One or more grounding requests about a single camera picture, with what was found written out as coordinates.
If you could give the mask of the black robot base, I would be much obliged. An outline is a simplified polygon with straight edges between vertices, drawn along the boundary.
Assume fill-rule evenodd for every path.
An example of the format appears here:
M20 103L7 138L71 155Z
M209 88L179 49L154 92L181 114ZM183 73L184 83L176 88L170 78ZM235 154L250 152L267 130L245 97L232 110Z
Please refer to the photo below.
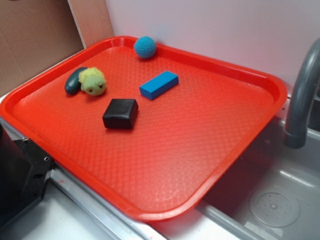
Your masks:
M43 200L52 165L52 157L35 142L13 140L0 127L1 230Z

